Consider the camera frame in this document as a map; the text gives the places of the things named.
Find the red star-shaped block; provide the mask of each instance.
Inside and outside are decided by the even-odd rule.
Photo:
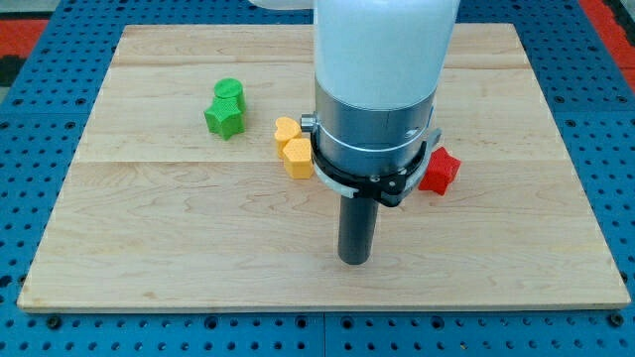
[[[459,167],[460,160],[452,157],[445,148],[436,149],[430,156],[430,163],[419,183],[419,190],[432,190],[445,195],[447,187],[456,178]]]

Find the red surface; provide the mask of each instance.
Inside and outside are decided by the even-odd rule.
[[[1,20],[0,58],[17,55],[27,58],[49,20]]]
[[[430,163],[424,179],[419,183],[419,190],[432,190],[445,195],[449,184],[454,181],[460,160],[453,158],[445,148],[436,149],[430,156]]]
[[[615,21],[613,11],[602,0],[579,0],[579,4],[635,91],[635,47],[626,40],[626,32]]]

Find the colored block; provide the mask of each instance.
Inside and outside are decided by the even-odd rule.
[[[282,158],[282,150],[285,148],[285,145],[287,145],[291,139],[302,138],[302,129],[297,121],[288,117],[276,119],[276,128],[276,133],[274,133],[276,149],[278,157]]]
[[[214,96],[222,99],[236,98],[240,112],[244,113],[247,110],[242,83],[238,79],[224,78],[219,80],[214,86]]]
[[[314,174],[311,162],[311,141],[307,138],[291,139],[283,149],[285,170],[293,179],[310,179]]]
[[[452,157],[445,148],[436,149],[430,156],[426,175],[419,183],[419,190],[432,190],[445,195],[447,188],[456,178],[460,160]]]
[[[211,106],[204,111],[204,115],[209,132],[220,135],[223,140],[229,140],[232,135],[245,131],[242,112],[235,97],[215,97]]]

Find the black cylindrical rod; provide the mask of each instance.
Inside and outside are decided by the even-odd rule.
[[[342,261],[358,265],[368,260],[376,219],[377,201],[374,199],[341,197],[337,254]]]

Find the wooden table surface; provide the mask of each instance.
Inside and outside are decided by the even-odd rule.
[[[630,297],[511,25],[456,25],[435,126],[446,196],[380,209],[335,252],[337,195],[292,180],[279,116],[314,109],[311,26],[129,26],[20,295],[29,312],[616,308]],[[246,132],[207,133],[217,80]]]

